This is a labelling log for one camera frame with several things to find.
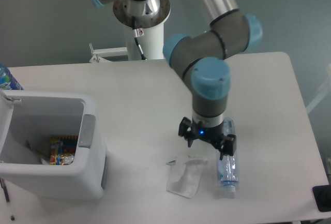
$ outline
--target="white table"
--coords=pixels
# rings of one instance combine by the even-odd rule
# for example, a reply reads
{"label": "white table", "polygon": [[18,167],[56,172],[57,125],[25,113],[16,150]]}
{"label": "white table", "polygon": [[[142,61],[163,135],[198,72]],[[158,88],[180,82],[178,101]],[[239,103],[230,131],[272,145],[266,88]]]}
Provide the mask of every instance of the white table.
{"label": "white table", "polygon": [[[270,223],[331,217],[311,188],[327,184],[289,57],[227,60],[232,88],[226,115],[236,123],[240,184],[235,199],[217,189],[216,153],[177,136],[191,117],[191,95],[165,61],[12,68],[26,88],[87,93],[99,104],[111,154],[99,201],[42,199],[8,183],[16,223]],[[187,152],[209,158],[193,199],[166,192],[167,161]],[[1,223],[10,223],[0,194]]]}

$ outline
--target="robotic arm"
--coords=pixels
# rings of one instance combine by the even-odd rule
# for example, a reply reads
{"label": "robotic arm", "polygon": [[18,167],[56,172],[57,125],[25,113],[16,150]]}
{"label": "robotic arm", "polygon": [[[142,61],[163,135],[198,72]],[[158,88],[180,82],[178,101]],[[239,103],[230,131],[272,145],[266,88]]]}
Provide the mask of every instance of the robotic arm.
{"label": "robotic arm", "polygon": [[[115,0],[92,0],[101,6]],[[178,134],[188,141],[201,139],[223,155],[233,156],[236,137],[222,133],[223,113],[230,90],[230,68],[223,61],[258,44],[262,38],[259,20],[243,16],[235,0],[199,0],[210,31],[191,38],[176,34],[163,47],[170,67],[192,92],[192,121],[184,117]],[[170,13],[169,0],[117,0],[116,17],[125,25],[149,28],[164,21]],[[142,49],[135,37],[143,58]]]}
{"label": "robotic arm", "polygon": [[200,139],[223,155],[233,156],[236,136],[222,133],[223,113],[230,90],[230,68],[223,61],[258,44],[259,20],[243,16],[235,0],[199,0],[210,21],[210,31],[191,38],[176,34],[163,47],[169,65],[192,92],[192,121],[184,117],[178,135],[191,147]]}

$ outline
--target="cable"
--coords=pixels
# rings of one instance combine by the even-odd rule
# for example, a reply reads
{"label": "cable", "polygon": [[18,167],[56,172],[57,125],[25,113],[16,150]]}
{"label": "cable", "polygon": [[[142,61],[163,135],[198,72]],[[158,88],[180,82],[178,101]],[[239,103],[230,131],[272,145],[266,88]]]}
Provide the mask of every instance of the cable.
{"label": "cable", "polygon": [[[136,22],[136,18],[134,16],[132,16],[132,30],[134,30],[136,28],[135,22]],[[144,55],[143,49],[141,48],[141,46],[140,46],[140,44],[138,42],[138,38],[135,37],[134,38],[134,41],[136,42],[136,45],[137,45],[137,47],[139,49],[139,52],[140,52],[140,55],[141,55],[141,60],[147,60],[147,58]]]}

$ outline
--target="plastic water bottle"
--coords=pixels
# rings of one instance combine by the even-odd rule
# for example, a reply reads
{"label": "plastic water bottle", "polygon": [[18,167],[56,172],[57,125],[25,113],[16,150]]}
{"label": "plastic water bottle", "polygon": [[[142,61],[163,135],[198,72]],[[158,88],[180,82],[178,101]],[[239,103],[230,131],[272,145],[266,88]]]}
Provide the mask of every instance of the plastic water bottle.
{"label": "plastic water bottle", "polygon": [[[235,135],[234,122],[226,117],[223,121],[223,134]],[[219,182],[225,189],[227,197],[233,198],[238,184],[236,152],[233,156],[225,155],[218,161]]]}
{"label": "plastic water bottle", "polygon": [[9,69],[0,64],[0,88],[2,89],[23,89],[22,86],[11,75]]}

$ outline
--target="plastic bag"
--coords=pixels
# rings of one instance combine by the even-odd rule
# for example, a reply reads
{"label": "plastic bag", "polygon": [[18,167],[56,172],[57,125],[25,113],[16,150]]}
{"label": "plastic bag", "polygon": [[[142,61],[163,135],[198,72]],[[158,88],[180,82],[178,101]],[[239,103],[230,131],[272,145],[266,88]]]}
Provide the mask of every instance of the plastic bag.
{"label": "plastic bag", "polygon": [[202,156],[178,156],[170,170],[167,190],[183,197],[194,197],[206,162],[207,159]]}

